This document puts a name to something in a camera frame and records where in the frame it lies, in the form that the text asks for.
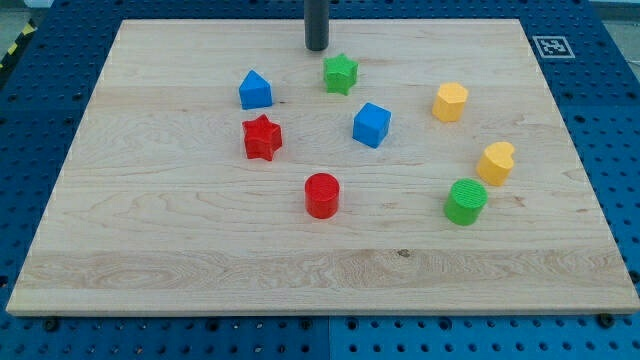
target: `green block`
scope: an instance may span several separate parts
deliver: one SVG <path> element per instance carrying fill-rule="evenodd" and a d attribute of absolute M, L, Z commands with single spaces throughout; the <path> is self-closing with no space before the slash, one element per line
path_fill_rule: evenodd
<path fill-rule="evenodd" d="M 358 63 L 340 54 L 324 59 L 324 82 L 328 93 L 349 95 L 358 78 Z"/>
<path fill-rule="evenodd" d="M 478 219 L 487 199 L 482 184 L 473 179 L 460 179 L 451 186 L 444 213 L 455 224 L 471 225 Z"/>

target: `red cylinder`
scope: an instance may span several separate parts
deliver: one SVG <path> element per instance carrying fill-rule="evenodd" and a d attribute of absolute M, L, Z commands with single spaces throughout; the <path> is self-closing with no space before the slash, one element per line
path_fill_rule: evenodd
<path fill-rule="evenodd" d="M 327 219 L 338 211 L 340 184 L 330 174 L 312 175 L 304 184 L 305 207 L 309 215 L 318 219 Z"/>

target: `blue block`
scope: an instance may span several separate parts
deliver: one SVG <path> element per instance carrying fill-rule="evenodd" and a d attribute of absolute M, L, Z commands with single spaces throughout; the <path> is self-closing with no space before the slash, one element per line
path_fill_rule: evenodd
<path fill-rule="evenodd" d="M 366 103 L 353 120 L 353 138 L 372 148 L 380 146 L 389 132 L 391 112 Z"/>
<path fill-rule="evenodd" d="M 242 109 L 255 109 L 273 105 L 271 85 L 257 72 L 251 70 L 240 85 Z"/>

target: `yellow and black striped tape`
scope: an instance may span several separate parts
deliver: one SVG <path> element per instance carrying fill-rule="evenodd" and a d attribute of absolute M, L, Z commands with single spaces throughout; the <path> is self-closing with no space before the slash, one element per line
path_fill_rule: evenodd
<path fill-rule="evenodd" d="M 2 57 L 2 61 L 0 61 L 0 90 L 9 80 L 9 76 L 13 72 L 13 69 L 16 67 L 18 60 L 24 53 L 36 30 L 37 27 L 33 20 L 29 20 L 27 25 L 25 25 L 25 27 L 18 35 L 16 41 L 14 41 L 11 46 L 9 46 L 9 49 L 7 49 L 7 53 Z"/>

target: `toy block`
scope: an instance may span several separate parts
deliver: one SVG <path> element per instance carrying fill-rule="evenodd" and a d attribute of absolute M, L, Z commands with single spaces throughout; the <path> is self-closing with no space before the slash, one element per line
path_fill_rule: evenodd
<path fill-rule="evenodd" d="M 515 150 L 513 145 L 506 141 L 487 146 L 478 161 L 476 172 L 487 184 L 502 186 L 513 169 L 514 162 L 511 155 Z"/>
<path fill-rule="evenodd" d="M 273 154 L 282 147 L 280 125 L 272 123 L 262 114 L 255 120 L 243 121 L 242 128 L 247 159 L 273 160 Z"/>
<path fill-rule="evenodd" d="M 324 59 L 324 82 L 328 93 L 349 95 L 358 78 L 358 63 L 340 54 Z"/>
<path fill-rule="evenodd" d="M 482 184 L 473 179 L 460 179 L 451 186 L 444 213 L 454 224 L 471 225 L 478 219 L 487 198 Z"/>
<path fill-rule="evenodd" d="M 328 219 L 338 211 L 340 184 L 331 174 L 312 175 L 304 184 L 305 207 L 309 215 Z"/>
<path fill-rule="evenodd" d="M 377 148 L 389 132 L 391 112 L 372 103 L 366 103 L 353 119 L 353 138 Z"/>
<path fill-rule="evenodd" d="M 440 85 L 431 112 L 443 122 L 458 121 L 462 116 L 469 91 L 458 83 Z"/>
<path fill-rule="evenodd" d="M 249 71 L 238 91 L 242 109 L 244 110 L 273 105 L 271 85 L 253 70 Z"/>

